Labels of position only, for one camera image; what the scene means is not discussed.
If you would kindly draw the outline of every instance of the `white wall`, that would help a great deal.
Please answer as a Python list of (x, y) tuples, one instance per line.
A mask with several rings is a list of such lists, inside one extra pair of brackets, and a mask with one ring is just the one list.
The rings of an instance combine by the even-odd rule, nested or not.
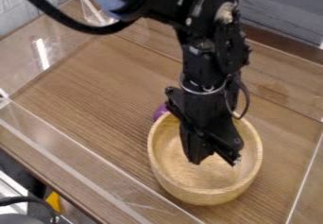
[[(49, 0), (54, 5), (66, 0)], [(22, 26), (40, 11), (25, 0), (0, 0), (0, 36)]]

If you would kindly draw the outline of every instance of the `purple object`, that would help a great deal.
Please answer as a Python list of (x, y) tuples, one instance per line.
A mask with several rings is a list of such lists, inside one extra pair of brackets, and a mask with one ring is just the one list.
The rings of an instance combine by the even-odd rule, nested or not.
[(156, 121), (165, 112), (168, 112), (166, 105), (162, 104), (153, 113), (153, 121)]

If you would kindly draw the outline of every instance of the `wooden bowl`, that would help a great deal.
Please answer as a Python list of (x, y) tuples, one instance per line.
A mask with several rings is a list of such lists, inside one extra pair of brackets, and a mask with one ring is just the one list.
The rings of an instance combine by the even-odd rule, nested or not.
[(148, 139), (152, 172), (165, 190), (193, 205), (216, 205), (234, 199), (248, 188), (263, 161), (263, 145), (247, 120), (234, 121), (244, 140), (241, 162), (230, 167), (214, 154), (200, 165), (182, 152), (178, 121), (165, 113), (154, 122)]

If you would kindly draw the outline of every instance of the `wooden table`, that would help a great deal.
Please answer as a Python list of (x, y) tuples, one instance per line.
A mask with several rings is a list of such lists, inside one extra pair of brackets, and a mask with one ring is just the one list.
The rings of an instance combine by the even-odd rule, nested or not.
[[(64, 9), (81, 17), (80, 0)], [(1, 57), (13, 64), (1, 62), (0, 69), (20, 69), (14, 79), (9, 73), (0, 78), (12, 92), (10, 80), (18, 85), (36, 76), (22, 70), (26, 62), (37, 61), (38, 67), (30, 43), (38, 37), (48, 42), (49, 61), (69, 54), (12, 95), (10, 108), (0, 112), (0, 146), (98, 222), (284, 223), (289, 216), (292, 223), (319, 223), (321, 198), (312, 203), (300, 195), (301, 206), (292, 205), (321, 136), (320, 57), (307, 60), (249, 42), (247, 118), (264, 142), (264, 163), (240, 198), (196, 207), (162, 190), (146, 154), (150, 116), (165, 100), (164, 88), (177, 85), (181, 67), (172, 30), (140, 20), (117, 35), (92, 37), (40, 18), (0, 43)], [(317, 170), (311, 178), (313, 186), (323, 181)]]

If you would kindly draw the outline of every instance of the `bowl rim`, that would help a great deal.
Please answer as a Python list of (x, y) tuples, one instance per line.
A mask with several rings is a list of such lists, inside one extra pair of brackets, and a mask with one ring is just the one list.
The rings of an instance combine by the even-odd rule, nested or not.
[(173, 178), (164, 172), (161, 171), (161, 167), (158, 162), (156, 161), (156, 157), (153, 154), (153, 147), (152, 147), (152, 139), (153, 139), (153, 135), (156, 133), (156, 130), (161, 124), (161, 122), (164, 122), (164, 120), (168, 117), (174, 117), (169, 112), (165, 112), (158, 119), (156, 120), (156, 122), (153, 123), (150, 130), (149, 130), (149, 135), (148, 135), (148, 155), (149, 155), (149, 164), (152, 167), (153, 172), (157, 171), (158, 175), (165, 179), (165, 181), (168, 183), (170, 183), (176, 188), (189, 191), (192, 193), (197, 193), (197, 194), (204, 194), (204, 195), (214, 195), (214, 194), (224, 194), (228, 192), (232, 192), (234, 190), (243, 189), (248, 184), (251, 184), (251, 182), (253, 181), (257, 172), (260, 170), (261, 167), (261, 163), (263, 163), (263, 142), (260, 139), (260, 136), (257, 134), (257, 131), (255, 130), (253, 126), (251, 125), (251, 123), (243, 118), (241, 119), (241, 123), (247, 125), (253, 137), (255, 137), (255, 142), (256, 142), (256, 163), (253, 164), (252, 170), (251, 172), (241, 178), (240, 181), (237, 181), (233, 185), (230, 186), (225, 186), (222, 188), (218, 189), (205, 189), (205, 188), (194, 188), (194, 187), (189, 187), (185, 185), (180, 185), (177, 181), (173, 180)]

